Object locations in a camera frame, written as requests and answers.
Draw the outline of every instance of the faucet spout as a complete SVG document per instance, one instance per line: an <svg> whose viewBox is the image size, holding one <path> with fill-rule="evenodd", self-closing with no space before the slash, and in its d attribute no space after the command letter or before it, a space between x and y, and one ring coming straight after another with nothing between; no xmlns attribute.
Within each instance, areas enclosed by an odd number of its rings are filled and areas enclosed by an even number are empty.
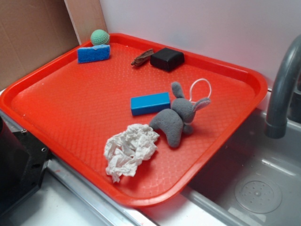
<svg viewBox="0 0 301 226"><path fill-rule="evenodd" d="M295 111L301 112L300 73L301 35L291 43L278 70L265 120L264 133L266 136L274 139L282 138L286 131L288 112L293 115L296 115ZM293 95L296 101L291 104Z"/></svg>

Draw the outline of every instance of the blue sponge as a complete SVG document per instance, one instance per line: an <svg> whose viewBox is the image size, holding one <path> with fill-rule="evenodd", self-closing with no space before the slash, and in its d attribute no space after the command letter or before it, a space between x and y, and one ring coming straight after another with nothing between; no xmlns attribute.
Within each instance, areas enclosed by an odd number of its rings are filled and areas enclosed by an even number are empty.
<svg viewBox="0 0 301 226"><path fill-rule="evenodd" d="M82 47L77 50L78 63L93 62L109 59L110 46L98 45L93 47Z"/></svg>

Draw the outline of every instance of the tray rim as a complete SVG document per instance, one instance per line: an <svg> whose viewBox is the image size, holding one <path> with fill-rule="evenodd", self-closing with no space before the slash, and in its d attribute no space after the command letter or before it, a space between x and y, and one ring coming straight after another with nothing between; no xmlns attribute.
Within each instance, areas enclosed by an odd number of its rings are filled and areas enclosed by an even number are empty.
<svg viewBox="0 0 301 226"><path fill-rule="evenodd" d="M162 194L150 197L150 198L133 198L129 195L122 193L120 190L116 189L112 184L107 183L106 181L100 181L99 176L95 173L87 171L85 165L71 155L68 152L63 152L64 154L56 154L67 164L72 166L73 162L77 162L76 171L85 176L92 183L93 181L98 181L98 183L93 183L99 189L109 195L115 201L131 207L144 207L152 206L164 202L173 196L177 195L188 183L189 181L201 170L201 168L206 164L207 161L218 151L222 144L235 132L235 130L243 123L243 121L252 113L256 106L264 99L268 91L268 85L264 77L252 70L239 65L234 65L227 63L221 60L213 59L210 57L198 55L188 51L184 51L178 48L173 48L163 44L158 44L152 41L140 39L137 37L129 36L121 33L111 33L110 34L111 43L119 43L127 46L132 46L136 49L145 51L146 49L153 48L154 52L162 48L172 48L178 51L181 51L185 55L185 64L193 65L198 68L202 68L214 73L218 73L223 76L230 77L248 84L255 92L254 99L249 103L249 105L242 111L242 113L231 122L231 124L224 130L224 132L212 143L209 148L204 152L204 154L192 165L188 171L166 192ZM45 136L42 132L39 131L34 125L30 124L28 121L22 119L21 115L17 114L10 106L11 101L14 97L27 89L34 83L40 81L41 79L47 77L57 69L67 65L69 62L77 59L77 49L80 47L92 46L90 41L83 43L82 45L77 46L76 48L68 51L67 53L61 55L60 57L52 60L51 62L45 64L44 66L38 68L37 70L29 73L18 81L14 82L8 86L0 96L0 109L3 110L8 116L15 120L22 127L29 130L34 134L38 139L43 143L48 145L51 150L61 150L64 149L56 142L51 142L51 140Z"/></svg>

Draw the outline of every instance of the crumpled tissue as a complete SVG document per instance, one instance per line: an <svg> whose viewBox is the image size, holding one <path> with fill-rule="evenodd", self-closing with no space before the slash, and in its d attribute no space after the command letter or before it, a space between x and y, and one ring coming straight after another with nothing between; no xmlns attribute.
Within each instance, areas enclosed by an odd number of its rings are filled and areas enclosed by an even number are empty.
<svg viewBox="0 0 301 226"><path fill-rule="evenodd" d="M149 160L157 150L154 142L158 137L149 125L133 124L108 139L104 156L108 160L106 173L113 182L119 182L121 175L133 177L142 161Z"/></svg>

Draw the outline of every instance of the red tray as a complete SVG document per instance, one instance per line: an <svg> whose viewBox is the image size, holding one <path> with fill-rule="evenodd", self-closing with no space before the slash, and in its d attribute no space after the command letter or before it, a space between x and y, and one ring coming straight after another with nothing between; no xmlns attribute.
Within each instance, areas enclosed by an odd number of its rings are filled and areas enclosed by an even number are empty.
<svg viewBox="0 0 301 226"><path fill-rule="evenodd" d="M149 63L133 68L142 52L165 46L123 34L111 34L110 45L108 60L78 64L75 48L28 74L3 92L0 108L112 199L132 207L154 205L185 187L265 97L267 84L255 71L182 50L185 63L170 73ZM173 81L189 98L199 78L210 81L212 103L197 112L194 133L177 149L160 133L152 158L134 177L113 184L105 173L107 139L155 116L132 116L130 98L168 91L172 101ZM193 92L198 100L209 88L200 82Z"/></svg>

